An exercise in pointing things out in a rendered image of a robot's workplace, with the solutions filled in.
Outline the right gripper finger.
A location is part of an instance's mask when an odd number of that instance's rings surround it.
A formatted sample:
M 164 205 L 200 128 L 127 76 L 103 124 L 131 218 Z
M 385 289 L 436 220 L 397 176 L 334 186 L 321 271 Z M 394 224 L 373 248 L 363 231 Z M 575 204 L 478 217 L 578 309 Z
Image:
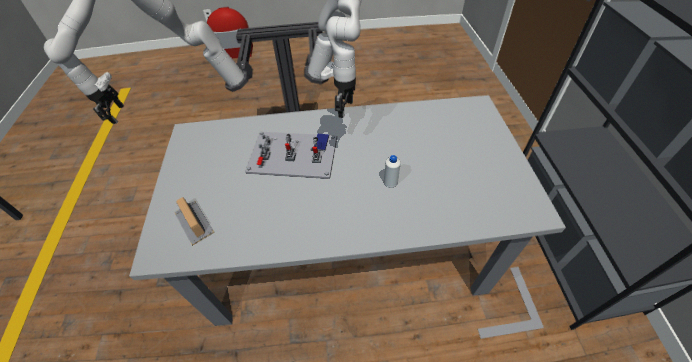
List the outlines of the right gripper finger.
M 108 90 L 109 94 L 107 94 L 106 96 L 107 96 L 108 98 L 114 99 L 114 100 L 112 100 L 112 101 L 114 101 L 114 103 L 115 103 L 119 108 L 123 108 L 124 105 L 123 105 L 123 103 L 122 103 L 122 102 L 119 100 L 119 98 L 118 98 L 119 93 L 118 93 L 115 89 L 113 89 L 110 85 L 108 85 L 107 90 Z M 114 92 L 114 93 L 112 93 L 112 92 Z M 111 95 L 110 95 L 110 94 L 111 94 Z
M 101 105 L 98 103 L 97 106 L 93 108 L 93 110 L 96 112 L 96 114 L 97 114 L 102 120 L 107 120 L 107 119 L 108 119 L 112 124 L 117 124 L 118 121 L 111 115 L 111 112 L 110 112 L 111 109 L 110 109 L 110 106 L 109 106 L 109 101 L 108 101 L 108 99 L 104 99 L 104 101 L 105 101 L 105 104 L 106 104 L 107 109 L 104 110 L 103 108 L 100 107 Z M 106 114 L 106 112 L 108 113 L 108 115 Z M 105 117 L 103 117 L 103 116 L 101 116 L 101 115 L 104 115 Z

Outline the white bottle with blue cap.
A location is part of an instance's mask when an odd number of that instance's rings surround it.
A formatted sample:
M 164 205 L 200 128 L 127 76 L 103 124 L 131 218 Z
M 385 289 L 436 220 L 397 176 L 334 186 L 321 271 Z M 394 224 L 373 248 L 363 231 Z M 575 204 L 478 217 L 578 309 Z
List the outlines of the white bottle with blue cap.
M 398 184 L 399 170 L 400 170 L 400 160 L 392 155 L 386 159 L 385 162 L 385 174 L 384 174 L 384 184 L 389 188 L 393 188 Z

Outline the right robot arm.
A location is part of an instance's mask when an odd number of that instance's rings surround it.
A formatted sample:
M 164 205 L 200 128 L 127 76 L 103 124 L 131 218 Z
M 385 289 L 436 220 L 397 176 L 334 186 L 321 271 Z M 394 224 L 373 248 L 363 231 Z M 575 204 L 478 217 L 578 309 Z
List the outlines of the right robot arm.
M 73 0 L 58 25 L 55 38 L 47 40 L 44 51 L 85 94 L 106 90 L 112 75 L 94 75 L 74 54 L 78 40 L 88 25 L 96 0 Z M 191 46 L 206 45 L 203 55 L 229 86 L 239 84 L 244 74 L 204 22 L 187 24 L 178 18 L 169 0 L 131 0 L 143 12 L 157 20 Z M 208 48 L 208 49 L 207 49 Z

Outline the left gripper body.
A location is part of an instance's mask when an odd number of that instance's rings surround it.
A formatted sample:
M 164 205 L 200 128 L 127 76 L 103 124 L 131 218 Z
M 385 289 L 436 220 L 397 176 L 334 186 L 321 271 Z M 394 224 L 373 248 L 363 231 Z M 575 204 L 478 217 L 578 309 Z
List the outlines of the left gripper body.
M 347 91 L 349 91 L 349 89 L 353 88 L 355 86 L 355 84 L 356 84 L 356 77 L 354 80 L 349 81 L 349 82 L 340 82 L 334 78 L 334 85 L 339 89 L 338 95 L 340 93 L 342 93 L 343 100 L 345 100 L 345 98 L 346 98 Z

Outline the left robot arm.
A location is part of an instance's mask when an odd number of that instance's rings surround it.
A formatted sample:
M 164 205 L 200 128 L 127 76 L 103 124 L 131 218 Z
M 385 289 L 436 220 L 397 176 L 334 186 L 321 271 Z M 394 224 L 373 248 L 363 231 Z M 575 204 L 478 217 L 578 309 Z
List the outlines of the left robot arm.
M 328 79 L 334 76 L 340 82 L 355 79 L 355 49 L 343 41 L 355 41 L 360 35 L 360 4 L 361 0 L 327 1 L 318 20 L 318 27 L 324 33 L 317 37 L 308 68 L 312 77 Z M 337 12 L 337 9 L 342 13 Z M 345 17 L 343 13 L 351 17 Z M 334 62 L 331 62 L 333 55 Z

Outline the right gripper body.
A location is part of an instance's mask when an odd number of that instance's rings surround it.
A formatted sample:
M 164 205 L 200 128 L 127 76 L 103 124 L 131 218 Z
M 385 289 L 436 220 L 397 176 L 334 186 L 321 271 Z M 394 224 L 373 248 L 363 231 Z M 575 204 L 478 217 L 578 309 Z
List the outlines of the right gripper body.
M 111 105 L 112 99 L 108 98 L 106 95 L 109 94 L 107 88 L 104 91 L 100 91 L 99 89 L 94 92 L 93 94 L 86 95 L 91 101 L 94 101 L 96 104 L 100 104 L 102 108 L 107 108 L 104 99 L 108 99 L 109 104 Z

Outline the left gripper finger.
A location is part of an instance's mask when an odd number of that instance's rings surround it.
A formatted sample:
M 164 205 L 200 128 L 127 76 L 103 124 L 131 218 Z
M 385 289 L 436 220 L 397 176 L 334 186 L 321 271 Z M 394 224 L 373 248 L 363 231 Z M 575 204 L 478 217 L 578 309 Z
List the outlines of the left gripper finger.
M 349 94 L 350 92 L 347 91 L 345 101 L 343 101 L 342 93 L 338 96 L 335 95 L 335 111 L 338 111 L 339 118 L 344 118 L 344 107 L 347 104 Z
M 355 86 L 353 87 L 353 89 L 352 88 L 349 89 L 349 91 L 350 91 L 350 94 L 348 96 L 347 103 L 352 104 L 353 103 L 353 94 L 354 94 L 353 91 L 355 91 Z

